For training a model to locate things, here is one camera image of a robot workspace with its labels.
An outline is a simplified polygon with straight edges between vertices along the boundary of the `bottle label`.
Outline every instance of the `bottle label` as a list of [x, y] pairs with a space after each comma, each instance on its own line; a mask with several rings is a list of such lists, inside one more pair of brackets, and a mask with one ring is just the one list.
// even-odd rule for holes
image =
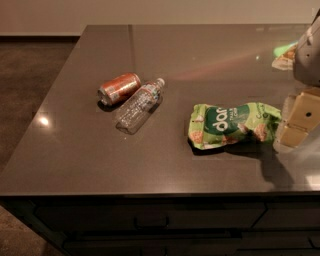
[[145, 84], [141, 87], [141, 89], [147, 91], [152, 95], [152, 98], [157, 101], [159, 99], [159, 88], [154, 84]]

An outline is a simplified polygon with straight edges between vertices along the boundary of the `snack bag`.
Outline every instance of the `snack bag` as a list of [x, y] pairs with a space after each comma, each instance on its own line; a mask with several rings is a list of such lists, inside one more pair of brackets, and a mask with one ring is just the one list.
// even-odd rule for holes
[[281, 120], [280, 110], [263, 103], [236, 108], [194, 106], [188, 137], [195, 148], [211, 149], [245, 140], [272, 142]]

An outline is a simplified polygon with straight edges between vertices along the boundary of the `soda can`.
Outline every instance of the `soda can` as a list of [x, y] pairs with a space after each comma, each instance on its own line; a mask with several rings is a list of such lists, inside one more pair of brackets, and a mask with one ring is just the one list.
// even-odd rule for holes
[[140, 86], [141, 81], [136, 74], [126, 73], [101, 85], [98, 97], [103, 105], [110, 107], [127, 100]]

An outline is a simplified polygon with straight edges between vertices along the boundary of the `plastic water bottle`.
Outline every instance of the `plastic water bottle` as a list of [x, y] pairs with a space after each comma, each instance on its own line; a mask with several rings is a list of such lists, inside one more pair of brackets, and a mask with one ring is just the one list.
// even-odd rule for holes
[[116, 127], [128, 134], [136, 133], [161, 103], [164, 80], [147, 82], [141, 86], [117, 111]]

